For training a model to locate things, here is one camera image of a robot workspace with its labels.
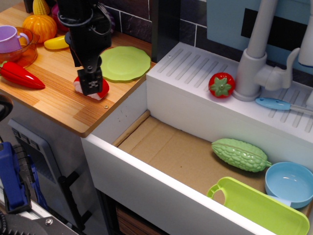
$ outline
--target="orange toy pumpkin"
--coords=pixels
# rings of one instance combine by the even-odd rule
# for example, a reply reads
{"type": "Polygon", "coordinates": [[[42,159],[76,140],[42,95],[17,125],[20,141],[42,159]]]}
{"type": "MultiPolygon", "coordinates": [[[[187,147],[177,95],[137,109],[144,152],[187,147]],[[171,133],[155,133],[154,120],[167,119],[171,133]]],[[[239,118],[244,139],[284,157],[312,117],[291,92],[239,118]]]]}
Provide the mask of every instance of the orange toy pumpkin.
{"type": "Polygon", "coordinates": [[[23,22],[23,28],[27,28],[34,34],[39,35],[38,43],[54,38],[57,33],[57,24],[52,17],[47,15],[28,16],[23,22]]]}

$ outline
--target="faucet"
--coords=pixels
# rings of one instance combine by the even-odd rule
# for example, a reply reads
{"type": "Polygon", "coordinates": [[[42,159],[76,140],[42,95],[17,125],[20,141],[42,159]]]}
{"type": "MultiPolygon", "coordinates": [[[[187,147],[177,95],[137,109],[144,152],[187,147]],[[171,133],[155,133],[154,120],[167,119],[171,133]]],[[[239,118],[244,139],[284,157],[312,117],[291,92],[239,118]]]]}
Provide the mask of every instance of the faucet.
{"type": "Polygon", "coordinates": [[[268,91],[287,89],[292,83],[292,66],[297,56],[303,65],[313,66],[313,0],[311,14],[301,50],[294,49],[287,58],[287,68],[266,64],[266,46],[278,0],[262,0],[247,49],[244,50],[236,74],[233,96],[242,101],[253,101],[261,93],[261,86],[268,91]]]}

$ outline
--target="cardboard box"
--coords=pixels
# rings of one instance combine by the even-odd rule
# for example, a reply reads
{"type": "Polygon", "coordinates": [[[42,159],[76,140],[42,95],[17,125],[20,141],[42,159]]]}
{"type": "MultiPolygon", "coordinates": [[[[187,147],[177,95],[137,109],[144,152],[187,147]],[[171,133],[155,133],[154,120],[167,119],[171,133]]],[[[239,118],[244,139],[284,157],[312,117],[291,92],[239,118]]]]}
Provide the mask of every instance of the cardboard box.
{"type": "MultiPolygon", "coordinates": [[[[118,146],[152,167],[206,195],[219,179],[233,177],[263,193],[265,174],[248,172],[222,161],[212,150],[211,142],[169,126],[149,116],[118,146]]],[[[224,203],[219,192],[214,199],[224,203]]],[[[300,211],[309,216],[311,204],[300,211]]]]}

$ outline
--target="toy knife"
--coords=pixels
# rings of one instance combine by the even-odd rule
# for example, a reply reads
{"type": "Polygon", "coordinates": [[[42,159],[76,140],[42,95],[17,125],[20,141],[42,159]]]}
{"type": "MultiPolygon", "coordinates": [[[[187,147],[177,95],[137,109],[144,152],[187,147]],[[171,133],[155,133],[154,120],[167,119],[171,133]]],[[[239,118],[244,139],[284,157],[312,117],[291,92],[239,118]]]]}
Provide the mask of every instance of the toy knife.
{"type": "Polygon", "coordinates": [[[270,108],[270,109],[276,109],[276,110],[295,110],[297,112],[313,115],[313,110],[306,109],[301,106],[292,105],[288,102],[274,99],[274,98],[256,98],[255,102],[258,104],[270,108]]]}

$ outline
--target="red chili pepper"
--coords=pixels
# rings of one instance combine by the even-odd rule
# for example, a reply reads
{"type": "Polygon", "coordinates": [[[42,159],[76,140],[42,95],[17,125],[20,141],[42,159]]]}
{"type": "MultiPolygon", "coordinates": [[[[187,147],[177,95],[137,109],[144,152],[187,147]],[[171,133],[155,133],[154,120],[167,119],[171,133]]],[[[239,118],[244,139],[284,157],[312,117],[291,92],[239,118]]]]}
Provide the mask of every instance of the red chili pepper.
{"type": "Polygon", "coordinates": [[[4,61],[0,64],[0,75],[22,86],[35,89],[45,88],[44,83],[39,78],[14,62],[4,61]]]}

